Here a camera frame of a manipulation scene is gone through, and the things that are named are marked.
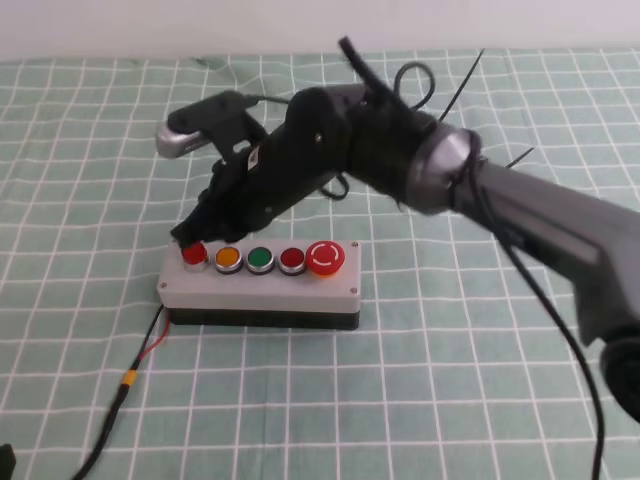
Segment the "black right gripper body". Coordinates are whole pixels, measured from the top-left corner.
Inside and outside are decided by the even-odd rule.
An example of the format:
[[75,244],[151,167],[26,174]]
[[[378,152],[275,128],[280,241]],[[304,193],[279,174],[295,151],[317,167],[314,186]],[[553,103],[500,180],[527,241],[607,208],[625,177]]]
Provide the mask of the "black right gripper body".
[[344,199],[352,133],[348,113],[355,106],[354,85],[296,93],[284,122],[257,147],[257,164],[225,196],[222,213],[231,227],[242,234],[262,230],[315,191]]

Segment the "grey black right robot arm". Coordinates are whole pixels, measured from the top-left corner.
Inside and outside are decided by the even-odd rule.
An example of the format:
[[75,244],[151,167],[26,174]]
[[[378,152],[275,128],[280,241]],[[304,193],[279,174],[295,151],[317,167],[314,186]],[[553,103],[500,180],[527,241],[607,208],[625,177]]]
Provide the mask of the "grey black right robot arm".
[[258,97],[225,91],[172,112],[156,148],[220,154],[194,210],[172,230],[183,246],[236,241],[346,173],[425,214],[451,210],[568,279],[581,341],[601,340],[600,368],[619,405],[639,414],[639,216],[489,162],[477,133],[409,109],[389,90],[314,87],[286,101],[267,132]]

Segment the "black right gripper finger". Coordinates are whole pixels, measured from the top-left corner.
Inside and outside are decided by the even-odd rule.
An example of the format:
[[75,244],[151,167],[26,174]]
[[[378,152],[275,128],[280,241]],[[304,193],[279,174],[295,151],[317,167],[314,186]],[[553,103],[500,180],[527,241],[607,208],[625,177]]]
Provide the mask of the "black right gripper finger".
[[240,182],[240,164],[216,162],[212,168],[209,186],[203,190],[192,212],[171,230],[179,247],[198,243],[240,239],[240,230],[227,218],[227,203]]

